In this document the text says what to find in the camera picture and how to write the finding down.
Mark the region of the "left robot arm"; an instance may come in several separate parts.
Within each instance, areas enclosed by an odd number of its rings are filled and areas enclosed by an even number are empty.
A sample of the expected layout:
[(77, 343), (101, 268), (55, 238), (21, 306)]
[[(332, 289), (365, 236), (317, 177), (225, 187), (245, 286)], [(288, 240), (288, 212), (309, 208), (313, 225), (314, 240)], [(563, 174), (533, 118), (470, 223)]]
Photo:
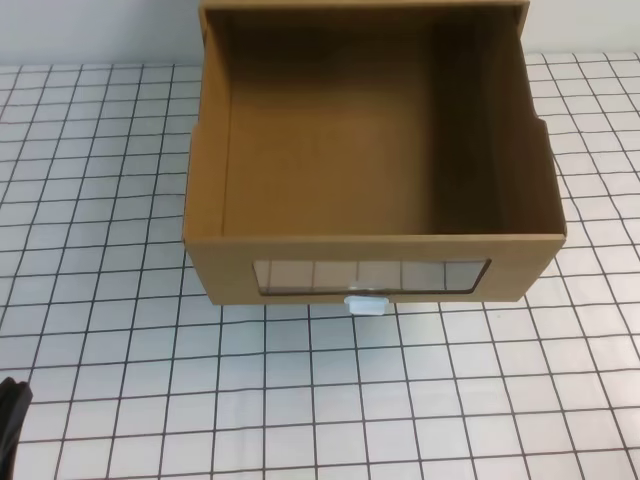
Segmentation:
[(27, 382), (7, 377), (1, 382), (0, 462), (1, 480), (12, 480), (19, 438), (33, 393)]

